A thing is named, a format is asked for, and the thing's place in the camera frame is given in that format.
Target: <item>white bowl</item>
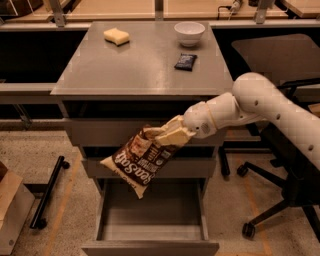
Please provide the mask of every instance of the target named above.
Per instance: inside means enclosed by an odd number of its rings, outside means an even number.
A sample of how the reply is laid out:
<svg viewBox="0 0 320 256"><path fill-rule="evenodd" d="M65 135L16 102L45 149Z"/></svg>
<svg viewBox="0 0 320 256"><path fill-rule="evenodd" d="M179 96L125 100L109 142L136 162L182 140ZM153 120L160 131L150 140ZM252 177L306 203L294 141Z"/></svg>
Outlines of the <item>white bowl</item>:
<svg viewBox="0 0 320 256"><path fill-rule="evenodd" d="M184 21L174 26L178 41L186 47L195 46L201 39L205 27L197 22Z"/></svg>

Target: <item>yellow sponge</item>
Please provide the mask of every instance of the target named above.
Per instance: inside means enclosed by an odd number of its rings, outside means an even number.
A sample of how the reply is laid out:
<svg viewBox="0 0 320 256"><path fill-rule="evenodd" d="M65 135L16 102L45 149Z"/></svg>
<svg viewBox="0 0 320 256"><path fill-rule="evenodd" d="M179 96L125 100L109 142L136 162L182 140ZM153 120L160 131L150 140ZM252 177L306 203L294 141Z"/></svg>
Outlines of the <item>yellow sponge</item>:
<svg viewBox="0 0 320 256"><path fill-rule="evenodd" d="M107 41L115 43L117 46L129 42L129 34L117 28L112 28L103 32Z"/></svg>

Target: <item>cabinet top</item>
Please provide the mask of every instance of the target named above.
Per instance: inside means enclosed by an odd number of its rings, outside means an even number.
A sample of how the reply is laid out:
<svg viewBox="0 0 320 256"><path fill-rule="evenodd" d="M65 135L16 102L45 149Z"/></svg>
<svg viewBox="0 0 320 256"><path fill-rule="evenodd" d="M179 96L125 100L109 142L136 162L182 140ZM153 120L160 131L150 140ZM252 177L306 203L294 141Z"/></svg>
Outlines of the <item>cabinet top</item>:
<svg viewBox="0 0 320 256"><path fill-rule="evenodd" d="M232 78L208 22L197 46L187 48L167 21L93 22L61 75L52 95L219 95ZM117 28L130 42L116 46L104 39ZM176 70L181 53L196 54L193 70Z"/></svg>

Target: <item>chair base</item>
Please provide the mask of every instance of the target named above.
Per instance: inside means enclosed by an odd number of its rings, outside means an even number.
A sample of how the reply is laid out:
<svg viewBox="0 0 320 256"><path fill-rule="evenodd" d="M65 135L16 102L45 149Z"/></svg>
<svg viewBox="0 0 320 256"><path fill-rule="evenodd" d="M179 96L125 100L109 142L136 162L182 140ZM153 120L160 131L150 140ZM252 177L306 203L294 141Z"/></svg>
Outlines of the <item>chair base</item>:
<svg viewBox="0 0 320 256"><path fill-rule="evenodd" d="M272 182L273 184L284 188L285 187L285 182L286 180L281 179L280 177L252 164L249 162L245 162L243 165L239 166L237 169L237 174L241 177L244 177L248 171L252 170L255 173L261 175L262 177L264 177L265 179L269 180L270 182ZM267 211L263 212L262 214L260 214L259 216L255 217L253 220L251 220L248 223L245 223L243 228L242 228L242 235L245 238L248 239L252 239L255 235L255 226L258 225L259 223L263 222L264 220L272 217L273 215L283 211L284 209L288 208L288 207L302 207L319 243L320 243L320 220L317 216L317 213L315 211L315 209L313 208L312 204L308 202L308 204L302 204L301 205L301 200L297 200L297 203L295 203L295 201L292 201L292 199L287 199L284 198L281 202L279 202L278 204L274 205L273 207L271 207L270 209L268 209Z"/></svg>

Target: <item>cardboard box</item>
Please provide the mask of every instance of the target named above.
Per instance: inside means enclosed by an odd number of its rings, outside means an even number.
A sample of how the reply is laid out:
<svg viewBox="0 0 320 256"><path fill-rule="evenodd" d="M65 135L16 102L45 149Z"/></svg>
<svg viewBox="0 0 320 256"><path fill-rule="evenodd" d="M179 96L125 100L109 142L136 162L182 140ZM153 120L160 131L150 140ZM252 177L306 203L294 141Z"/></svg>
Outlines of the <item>cardboard box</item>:
<svg viewBox="0 0 320 256"><path fill-rule="evenodd" d="M0 255L10 255L34 202L22 177L0 162Z"/></svg>

